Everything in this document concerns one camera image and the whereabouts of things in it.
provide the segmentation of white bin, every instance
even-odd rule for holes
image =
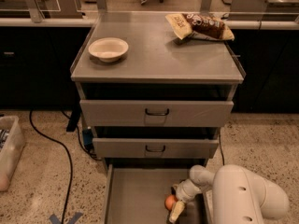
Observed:
[[[0,151],[0,191],[5,191],[9,188],[11,177],[25,146],[25,138],[16,116],[0,118],[0,130],[9,130],[7,140]]]

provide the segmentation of snack bag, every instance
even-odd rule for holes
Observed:
[[[197,13],[168,14],[166,19],[180,39],[234,40],[231,29],[221,20]]]

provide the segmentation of drawer handle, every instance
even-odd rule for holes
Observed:
[[[162,153],[166,150],[166,146],[163,146],[162,148],[149,148],[146,146],[146,150],[151,153]]]
[[[167,108],[166,112],[164,112],[164,113],[151,113],[151,112],[149,112],[149,110],[147,108],[145,111],[148,116],[167,116],[167,115],[169,115],[169,108]]]

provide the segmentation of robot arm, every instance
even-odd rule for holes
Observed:
[[[263,218],[280,219],[289,210],[288,196],[280,186],[243,167],[225,165],[213,174],[195,165],[190,178],[176,189],[178,202],[169,221],[176,222],[186,203],[211,188],[215,224],[263,224]]]

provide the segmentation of cabinet top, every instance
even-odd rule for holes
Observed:
[[[100,16],[78,56],[72,80],[132,83],[241,83],[243,77],[223,42],[191,40],[177,45],[165,12],[107,12]],[[102,63],[88,47],[117,37],[129,44],[125,59]]]

